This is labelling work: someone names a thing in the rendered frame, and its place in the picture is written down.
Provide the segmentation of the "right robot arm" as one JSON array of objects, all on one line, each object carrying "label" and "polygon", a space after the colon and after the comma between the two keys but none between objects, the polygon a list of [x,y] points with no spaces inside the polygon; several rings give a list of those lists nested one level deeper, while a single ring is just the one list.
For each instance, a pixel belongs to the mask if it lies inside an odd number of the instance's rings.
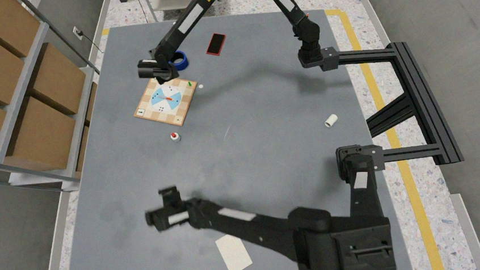
[{"label": "right robot arm", "polygon": [[[141,79],[154,79],[155,76],[168,79],[171,76],[169,60],[189,34],[200,18],[210,8],[215,0],[192,0],[173,26],[166,33],[157,46],[148,51],[150,60],[139,60],[137,74]],[[302,41],[298,53],[304,64],[322,61],[321,46],[319,42],[320,27],[312,22],[299,8],[294,0],[273,0],[282,13],[287,17],[292,30]]]}]

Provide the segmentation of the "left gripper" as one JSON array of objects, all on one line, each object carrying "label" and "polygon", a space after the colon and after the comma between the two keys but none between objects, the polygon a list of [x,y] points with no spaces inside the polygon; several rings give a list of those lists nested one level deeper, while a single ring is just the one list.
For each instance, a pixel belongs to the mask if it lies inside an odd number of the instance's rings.
[{"label": "left gripper", "polygon": [[[176,184],[169,184],[169,185],[166,185],[166,186],[163,186],[163,187],[159,187],[158,188],[158,193],[161,193],[162,199],[170,197],[170,196],[174,196],[174,197],[178,197],[178,199],[182,199],[182,198],[180,198],[180,192],[179,192],[179,189],[176,188]],[[176,200],[178,200],[178,199],[176,199]],[[176,200],[174,201],[173,206],[174,206]]]}]

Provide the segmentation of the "white cylinder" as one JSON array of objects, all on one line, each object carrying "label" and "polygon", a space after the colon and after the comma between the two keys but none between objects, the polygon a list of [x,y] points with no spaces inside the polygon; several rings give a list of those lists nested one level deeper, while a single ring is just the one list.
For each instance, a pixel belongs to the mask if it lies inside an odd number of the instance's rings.
[{"label": "white cylinder", "polygon": [[331,127],[333,125],[334,122],[336,122],[337,120],[337,116],[336,115],[331,115],[325,122],[325,126],[327,127]]}]

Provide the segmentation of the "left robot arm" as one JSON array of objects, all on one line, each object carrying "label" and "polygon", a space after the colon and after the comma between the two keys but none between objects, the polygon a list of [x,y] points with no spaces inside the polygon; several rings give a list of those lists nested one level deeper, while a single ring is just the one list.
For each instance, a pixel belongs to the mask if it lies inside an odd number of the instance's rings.
[{"label": "left robot arm", "polygon": [[287,217],[278,217],[205,197],[170,196],[162,199],[162,205],[144,209],[144,219],[158,231],[186,221],[198,229],[216,229],[273,249],[296,261],[298,270],[396,270],[390,222],[381,209],[372,156],[364,155],[360,146],[338,153],[342,178],[351,184],[349,216],[298,205]]}]

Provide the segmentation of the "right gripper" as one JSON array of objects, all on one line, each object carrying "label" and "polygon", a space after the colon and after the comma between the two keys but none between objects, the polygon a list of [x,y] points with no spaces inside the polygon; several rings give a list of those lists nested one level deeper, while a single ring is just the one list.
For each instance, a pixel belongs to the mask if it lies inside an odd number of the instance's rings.
[{"label": "right gripper", "polygon": [[158,82],[159,85],[162,85],[162,84],[164,84],[165,82],[171,81],[171,80],[179,77],[179,74],[178,74],[178,72],[177,72],[174,64],[173,64],[173,63],[170,63],[169,65],[170,65],[170,67],[171,67],[171,69],[172,69],[172,71],[171,71],[172,75],[171,75],[170,78],[168,78],[168,79],[161,79],[159,76],[156,76],[155,79],[156,79],[156,81]]}]

